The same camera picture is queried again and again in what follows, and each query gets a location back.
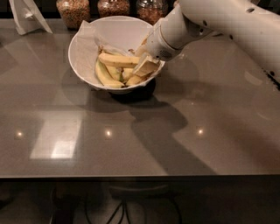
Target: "glass jar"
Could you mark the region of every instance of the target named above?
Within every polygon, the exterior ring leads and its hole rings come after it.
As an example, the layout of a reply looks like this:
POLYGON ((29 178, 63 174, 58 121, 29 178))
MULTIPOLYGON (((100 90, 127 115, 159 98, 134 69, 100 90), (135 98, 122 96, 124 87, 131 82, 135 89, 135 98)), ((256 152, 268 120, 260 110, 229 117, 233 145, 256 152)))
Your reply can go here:
POLYGON ((100 18, 129 16, 130 0, 99 0, 97 8, 100 18))
POLYGON ((137 0, 136 9, 138 18, 154 25, 167 15, 168 3, 166 0, 137 0))
POLYGON ((57 0, 56 6, 68 29, 78 30, 83 20, 90 22, 88 0, 57 0))

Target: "white robotic arm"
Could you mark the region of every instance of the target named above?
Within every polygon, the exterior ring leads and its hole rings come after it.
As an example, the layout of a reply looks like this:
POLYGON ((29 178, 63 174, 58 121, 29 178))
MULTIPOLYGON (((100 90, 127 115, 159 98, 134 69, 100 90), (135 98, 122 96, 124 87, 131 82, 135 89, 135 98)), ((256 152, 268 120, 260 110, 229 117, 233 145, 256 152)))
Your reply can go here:
POLYGON ((147 51, 171 60, 211 31, 228 35, 265 70, 280 73, 280 17, 249 0, 180 0, 147 38, 147 51))

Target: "countertop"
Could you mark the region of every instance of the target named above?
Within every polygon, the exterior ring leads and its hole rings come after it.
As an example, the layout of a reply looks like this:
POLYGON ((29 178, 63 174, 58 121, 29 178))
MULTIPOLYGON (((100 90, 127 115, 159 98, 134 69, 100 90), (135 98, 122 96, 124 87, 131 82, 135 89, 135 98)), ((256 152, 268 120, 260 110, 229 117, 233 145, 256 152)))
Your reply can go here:
POLYGON ((0 177, 280 174, 280 92, 224 36, 191 43, 146 88, 93 90, 76 31, 19 36, 0 20, 0 177))

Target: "glossy table surface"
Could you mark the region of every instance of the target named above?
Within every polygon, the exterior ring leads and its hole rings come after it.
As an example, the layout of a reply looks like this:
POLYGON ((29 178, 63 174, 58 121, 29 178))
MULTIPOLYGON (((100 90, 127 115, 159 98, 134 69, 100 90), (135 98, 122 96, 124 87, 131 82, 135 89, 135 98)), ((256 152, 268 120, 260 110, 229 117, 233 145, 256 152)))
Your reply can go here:
POLYGON ((226 37, 191 43, 148 87, 115 96, 78 79, 76 32, 47 22, 53 34, 19 36, 0 20, 0 177, 280 173, 280 92, 226 37))

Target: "white bowl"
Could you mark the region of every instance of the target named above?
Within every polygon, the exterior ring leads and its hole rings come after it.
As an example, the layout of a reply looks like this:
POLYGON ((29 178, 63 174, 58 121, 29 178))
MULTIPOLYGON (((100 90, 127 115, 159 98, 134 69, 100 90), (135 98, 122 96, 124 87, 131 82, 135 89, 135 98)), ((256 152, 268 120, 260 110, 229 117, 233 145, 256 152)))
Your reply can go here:
MULTIPOLYGON (((105 40, 112 46, 117 48, 122 48, 123 50, 134 49, 136 50, 144 40, 144 38, 149 33, 152 26, 143 20, 134 17, 105 17, 101 19, 97 19, 91 23, 96 27, 98 33, 105 38, 105 40)), ((98 80, 95 74, 95 60, 97 57, 97 51, 89 51, 88 48, 83 51, 86 53, 91 53, 90 57, 87 57, 86 60, 88 64, 91 66, 84 66, 78 68, 79 63, 77 62, 78 54, 79 57, 83 57, 81 49, 78 49, 77 45, 80 41, 80 38, 77 38, 78 33, 73 37, 68 51, 68 58, 70 61, 70 65, 72 69, 75 71, 77 76, 88 83, 91 87, 96 90, 106 90, 113 94, 127 94, 131 92, 133 89, 140 88, 146 86, 152 79, 154 79, 162 70, 165 62, 160 62, 159 69, 152 73, 150 78, 138 85, 125 87, 121 89, 105 87, 98 80)))

